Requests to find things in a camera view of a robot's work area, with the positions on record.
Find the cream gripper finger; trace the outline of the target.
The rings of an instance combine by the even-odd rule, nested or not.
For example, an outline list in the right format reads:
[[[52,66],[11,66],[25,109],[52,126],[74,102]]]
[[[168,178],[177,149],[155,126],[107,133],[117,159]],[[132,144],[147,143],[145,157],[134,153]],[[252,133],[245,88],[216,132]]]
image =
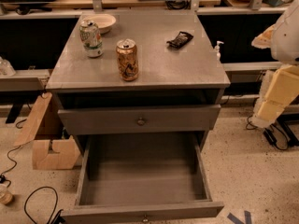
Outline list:
[[[267,71],[253,108],[252,123],[267,128],[299,95],[299,66],[282,65],[277,71]]]
[[[274,28],[275,25],[269,26],[252,40],[251,45],[257,49],[270,49]]]

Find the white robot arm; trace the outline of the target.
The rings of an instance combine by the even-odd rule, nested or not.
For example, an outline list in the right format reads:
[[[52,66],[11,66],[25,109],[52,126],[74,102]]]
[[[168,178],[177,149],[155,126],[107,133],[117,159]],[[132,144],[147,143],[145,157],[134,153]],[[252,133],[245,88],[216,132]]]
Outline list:
[[[259,98],[253,109],[252,122],[259,128],[273,124],[299,95],[299,6],[293,1],[277,22],[256,37],[270,39],[272,57],[282,65],[263,77]]]

